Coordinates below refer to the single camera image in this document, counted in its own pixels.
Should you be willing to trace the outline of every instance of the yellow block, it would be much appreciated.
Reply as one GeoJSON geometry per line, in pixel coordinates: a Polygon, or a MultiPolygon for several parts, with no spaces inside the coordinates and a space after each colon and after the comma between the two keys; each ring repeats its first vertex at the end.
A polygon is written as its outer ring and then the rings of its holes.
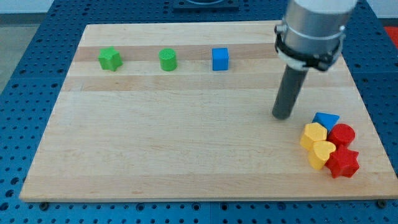
{"type": "Polygon", "coordinates": [[[328,161],[330,153],[334,151],[336,151],[336,146],[332,142],[317,141],[308,153],[308,161],[314,169],[320,170],[328,161]]]}
{"type": "Polygon", "coordinates": [[[314,142],[326,140],[327,136],[328,130],[319,123],[306,124],[301,135],[300,145],[311,151],[314,142]]]}

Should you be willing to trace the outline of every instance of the blue triangular block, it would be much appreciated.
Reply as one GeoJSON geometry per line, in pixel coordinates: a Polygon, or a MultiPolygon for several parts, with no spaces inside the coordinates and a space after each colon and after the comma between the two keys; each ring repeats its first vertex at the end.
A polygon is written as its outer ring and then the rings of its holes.
{"type": "Polygon", "coordinates": [[[335,114],[317,112],[312,122],[320,123],[323,127],[325,127],[328,130],[329,133],[331,129],[334,127],[334,125],[337,123],[339,118],[340,116],[335,114]]]}

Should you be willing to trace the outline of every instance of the blue pegboard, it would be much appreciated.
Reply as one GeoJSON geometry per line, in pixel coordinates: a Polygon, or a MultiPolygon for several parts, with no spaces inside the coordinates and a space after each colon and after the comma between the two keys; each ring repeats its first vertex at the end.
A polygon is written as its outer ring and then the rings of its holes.
{"type": "MultiPolygon", "coordinates": [[[[0,223],[398,223],[398,201],[24,203],[19,192],[87,24],[278,20],[287,1],[240,0],[238,11],[173,12],[172,1],[55,0],[0,96],[0,223]]],[[[398,59],[366,1],[344,58],[398,172],[398,59]]]]}

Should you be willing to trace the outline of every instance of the black cylindrical tool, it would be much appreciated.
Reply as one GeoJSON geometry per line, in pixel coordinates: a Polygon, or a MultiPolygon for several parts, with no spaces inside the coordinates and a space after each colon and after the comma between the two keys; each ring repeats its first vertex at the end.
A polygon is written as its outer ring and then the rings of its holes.
{"type": "Polygon", "coordinates": [[[308,70],[298,71],[286,65],[272,114],[277,119],[287,119],[294,107],[308,70]]]}

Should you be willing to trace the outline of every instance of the red cylinder block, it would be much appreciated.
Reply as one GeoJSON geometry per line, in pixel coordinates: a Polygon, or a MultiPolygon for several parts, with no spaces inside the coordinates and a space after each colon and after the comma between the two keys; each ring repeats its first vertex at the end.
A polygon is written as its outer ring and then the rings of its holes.
{"type": "Polygon", "coordinates": [[[337,147],[343,145],[348,147],[354,141],[355,131],[347,124],[336,124],[328,135],[328,141],[337,147]]]}

